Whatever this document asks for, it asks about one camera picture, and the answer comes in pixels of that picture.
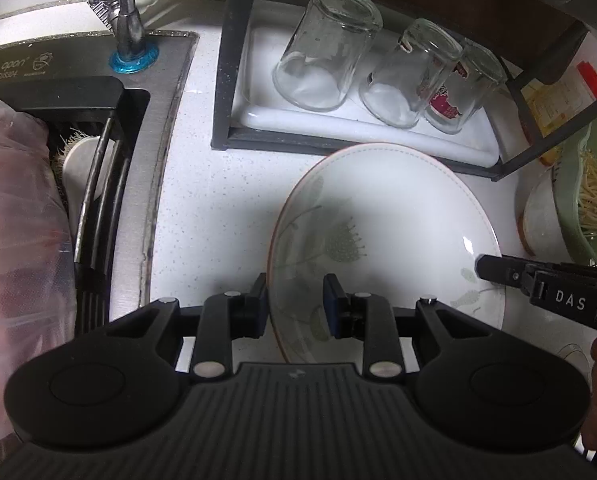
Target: plastic bag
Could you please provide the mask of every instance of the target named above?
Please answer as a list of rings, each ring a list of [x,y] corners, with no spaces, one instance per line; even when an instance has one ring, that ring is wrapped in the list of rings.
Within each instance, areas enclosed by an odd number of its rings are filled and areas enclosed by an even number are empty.
[[[12,433],[9,376],[74,335],[72,245],[47,140],[45,124],[0,101],[0,439]]]

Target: white countertop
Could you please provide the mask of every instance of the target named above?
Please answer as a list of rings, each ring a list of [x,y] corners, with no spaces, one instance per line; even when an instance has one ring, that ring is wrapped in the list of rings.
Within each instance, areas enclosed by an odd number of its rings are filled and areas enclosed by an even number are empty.
[[[275,219],[294,184],[318,156],[210,148],[216,62],[223,3],[189,0],[156,26],[200,36],[179,105],[165,167],[152,263],[150,297],[175,296],[197,305],[225,290],[247,290],[264,271]],[[86,4],[34,10],[0,20],[0,44],[81,30],[103,30]],[[496,94],[486,106],[503,149],[526,144],[514,103]],[[495,229],[503,254],[527,256],[516,218],[543,168],[527,165],[499,182],[460,175]],[[115,318],[126,312],[111,312]],[[573,323],[528,305],[509,290],[506,332],[558,352],[571,342],[589,349]],[[187,345],[185,352],[190,351]],[[258,341],[234,342],[235,364],[280,360],[270,327]]]

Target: chrome faucet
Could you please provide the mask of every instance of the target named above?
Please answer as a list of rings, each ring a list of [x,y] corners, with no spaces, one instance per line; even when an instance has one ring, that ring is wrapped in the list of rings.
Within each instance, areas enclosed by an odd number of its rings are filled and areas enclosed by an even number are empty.
[[[155,45],[146,42],[146,33],[136,8],[136,0],[89,0],[93,5],[104,3],[108,20],[116,37],[117,51],[110,60],[116,72],[143,70],[158,57]]]

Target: blue ring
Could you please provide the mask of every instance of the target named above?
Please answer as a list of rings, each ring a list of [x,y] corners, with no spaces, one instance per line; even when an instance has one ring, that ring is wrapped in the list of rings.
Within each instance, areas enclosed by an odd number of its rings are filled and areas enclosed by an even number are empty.
[[[156,61],[157,57],[158,47],[154,43],[147,43],[145,54],[130,61],[123,61],[118,55],[118,52],[114,52],[110,58],[110,67],[114,72],[119,74],[133,74],[134,72],[145,70]]]

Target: clear glass cup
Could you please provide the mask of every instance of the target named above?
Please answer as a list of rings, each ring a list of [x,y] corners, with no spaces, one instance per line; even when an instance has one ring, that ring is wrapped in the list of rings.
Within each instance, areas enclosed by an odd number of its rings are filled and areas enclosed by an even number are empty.
[[[425,118],[446,134],[457,134],[486,97],[506,80],[505,71],[484,46],[465,40],[463,57],[436,91]]]
[[[463,48],[429,20],[415,20],[370,72],[359,95],[367,109],[384,123],[414,126],[428,101],[461,57]]]
[[[359,59],[382,27],[370,0],[310,0],[272,72],[278,93],[307,110],[339,107]]]

